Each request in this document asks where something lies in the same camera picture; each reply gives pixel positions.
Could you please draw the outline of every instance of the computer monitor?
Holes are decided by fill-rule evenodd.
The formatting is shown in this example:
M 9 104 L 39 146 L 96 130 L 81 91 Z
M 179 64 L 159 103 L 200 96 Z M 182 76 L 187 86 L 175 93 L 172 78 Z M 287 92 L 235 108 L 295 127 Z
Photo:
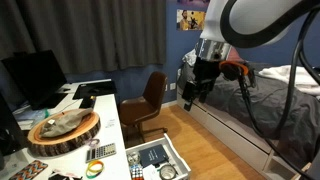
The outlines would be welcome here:
M 54 108 L 66 96 L 55 93 L 67 82 L 51 50 L 2 60 L 33 110 Z
M 27 138 L 21 131 L 6 101 L 0 93 L 0 170 L 4 167 L 2 156 L 27 147 Z

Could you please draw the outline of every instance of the tape roll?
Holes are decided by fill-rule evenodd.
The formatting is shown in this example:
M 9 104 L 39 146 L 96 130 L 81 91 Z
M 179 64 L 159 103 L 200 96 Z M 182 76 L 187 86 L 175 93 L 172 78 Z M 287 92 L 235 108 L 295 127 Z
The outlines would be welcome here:
M 168 164 L 161 167 L 159 174 L 162 180 L 171 180 L 176 177 L 177 172 L 172 165 Z

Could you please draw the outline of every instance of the white bed frame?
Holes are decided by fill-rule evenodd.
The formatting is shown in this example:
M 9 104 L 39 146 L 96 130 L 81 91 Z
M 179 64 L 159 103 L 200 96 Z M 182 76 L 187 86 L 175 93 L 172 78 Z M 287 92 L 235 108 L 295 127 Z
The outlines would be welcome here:
M 181 94 L 177 87 L 177 103 L 184 109 Z M 188 113 L 265 178 L 291 179 L 296 174 L 251 128 L 226 112 L 195 100 Z

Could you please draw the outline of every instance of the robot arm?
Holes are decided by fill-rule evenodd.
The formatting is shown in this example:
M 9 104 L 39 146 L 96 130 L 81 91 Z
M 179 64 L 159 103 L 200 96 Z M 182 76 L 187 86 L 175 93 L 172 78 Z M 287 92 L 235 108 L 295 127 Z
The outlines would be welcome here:
M 252 48 L 274 43 L 295 19 L 318 4 L 320 0 L 212 0 L 195 48 L 195 80 L 187 82 L 182 95 L 187 101 L 185 109 L 190 110 L 196 96 L 205 101 L 231 46 Z

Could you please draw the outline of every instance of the wall poster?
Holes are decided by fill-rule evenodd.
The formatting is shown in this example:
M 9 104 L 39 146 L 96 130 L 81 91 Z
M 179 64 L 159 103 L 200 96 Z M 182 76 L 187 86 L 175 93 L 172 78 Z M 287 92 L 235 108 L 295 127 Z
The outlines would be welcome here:
M 202 11 L 177 10 L 177 30 L 203 30 L 206 13 Z

